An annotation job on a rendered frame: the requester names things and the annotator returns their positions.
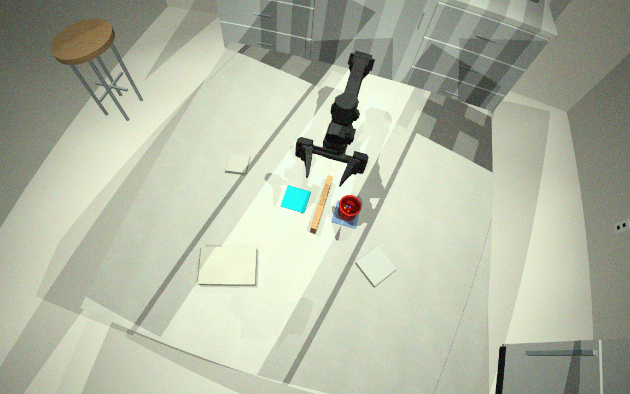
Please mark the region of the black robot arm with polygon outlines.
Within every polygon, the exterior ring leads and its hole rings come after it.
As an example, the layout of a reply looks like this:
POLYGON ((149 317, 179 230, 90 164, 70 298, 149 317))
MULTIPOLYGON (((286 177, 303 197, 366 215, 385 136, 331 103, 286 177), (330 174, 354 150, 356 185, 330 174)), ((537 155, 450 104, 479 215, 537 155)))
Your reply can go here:
POLYGON ((328 141, 341 144, 344 154, 347 152, 347 146, 352 144, 353 136, 357 131, 353 128, 352 123, 360 117, 357 107, 361 82, 372 71, 374 62, 375 59, 372 59, 372 55, 368 53, 360 51, 350 53, 348 58, 350 75, 347 86, 342 95, 336 96, 334 103, 331 104, 332 120, 329 123, 323 144, 328 141))

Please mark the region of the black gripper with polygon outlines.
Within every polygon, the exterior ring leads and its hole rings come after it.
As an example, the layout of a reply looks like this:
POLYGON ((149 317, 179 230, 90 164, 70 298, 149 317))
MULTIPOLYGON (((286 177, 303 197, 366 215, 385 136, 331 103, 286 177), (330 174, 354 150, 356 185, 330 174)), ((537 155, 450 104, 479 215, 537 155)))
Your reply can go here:
POLYGON ((352 176, 352 174, 363 173, 369 159, 367 154, 361 154, 355 150, 353 151, 353 156, 344 154, 341 144, 328 141, 323 147, 318 147, 313 145, 313 140, 299 137, 296 141, 295 155, 301 158, 301 160, 304 160, 307 178, 312 164, 312 154, 322 155, 326 157, 326 159, 339 160, 347 164, 339 187, 342 186, 343 182, 345 182, 348 177, 352 176))

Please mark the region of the light wooden beam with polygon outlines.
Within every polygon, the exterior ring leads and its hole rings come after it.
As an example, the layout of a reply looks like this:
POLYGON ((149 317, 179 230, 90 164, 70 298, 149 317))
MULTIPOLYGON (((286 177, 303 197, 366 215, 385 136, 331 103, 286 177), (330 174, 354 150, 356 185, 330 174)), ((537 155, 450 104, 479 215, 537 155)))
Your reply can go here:
POLYGON ((322 217, 322 212, 323 212, 323 209, 324 209, 324 205, 325 205, 327 196, 329 194, 329 189, 330 189, 331 183, 333 181, 332 178, 333 178, 333 176, 329 176, 329 175, 326 178, 324 189, 322 191, 322 196, 320 197, 320 200, 318 202, 317 211, 315 212, 315 215, 313 217, 312 227, 310 229, 310 233, 311 234, 316 234, 317 233, 318 223, 320 221, 320 218, 322 217))

